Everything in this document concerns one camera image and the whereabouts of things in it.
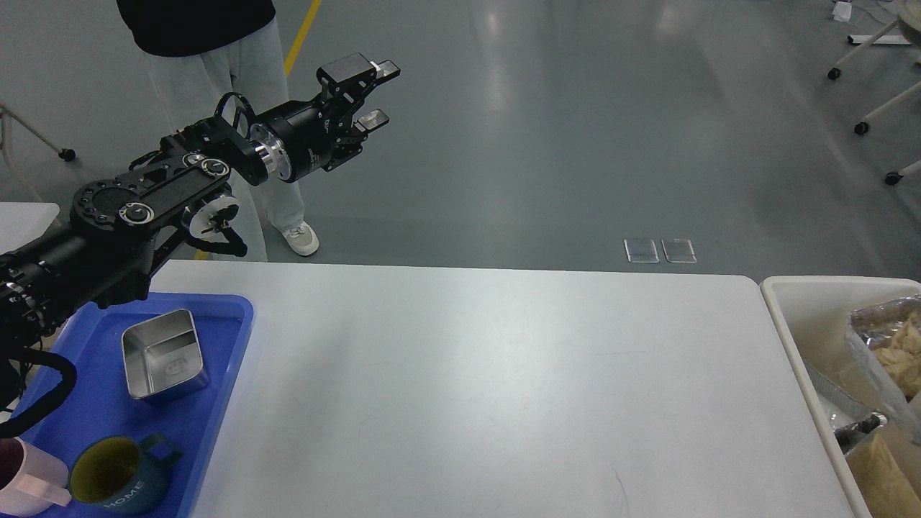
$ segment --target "black shirt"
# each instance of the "black shirt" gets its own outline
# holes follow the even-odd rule
[[[272,0],[117,0],[134,41],[153,55],[180,57],[219,49],[265,27]]]

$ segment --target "robotic arm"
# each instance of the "robotic arm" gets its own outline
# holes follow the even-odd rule
[[[163,137],[125,174],[79,189],[69,226],[0,255],[0,373],[16,359],[56,369],[62,378],[32,407],[0,423],[0,437],[28,430],[76,384],[67,359],[30,348],[40,336],[91,300],[103,309],[145,300],[151,277],[184,242],[245,255],[246,244],[229,224],[238,211],[227,184],[231,170],[252,185],[272,175],[296,182],[319,168],[332,171],[388,122],[379,110],[353,117],[374,88],[399,74],[390,61],[375,64],[356,53],[317,71],[321,92],[309,101],[257,115],[243,96],[228,93],[215,116]],[[229,123],[221,114],[232,99],[239,106]],[[157,246],[167,227],[171,234]],[[222,241],[211,239],[218,235]]]

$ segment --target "pink cup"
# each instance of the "pink cup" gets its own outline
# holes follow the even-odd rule
[[[31,444],[0,439],[0,512],[38,514],[53,503],[67,505],[67,466]]]

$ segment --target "metal box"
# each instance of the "metal box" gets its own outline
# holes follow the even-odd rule
[[[154,406],[204,388],[202,349],[188,310],[176,310],[129,327],[122,334],[128,393]]]

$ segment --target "caster wheel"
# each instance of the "caster wheel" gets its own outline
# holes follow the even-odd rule
[[[903,178],[903,175],[896,171],[886,173],[886,185],[895,185]]]

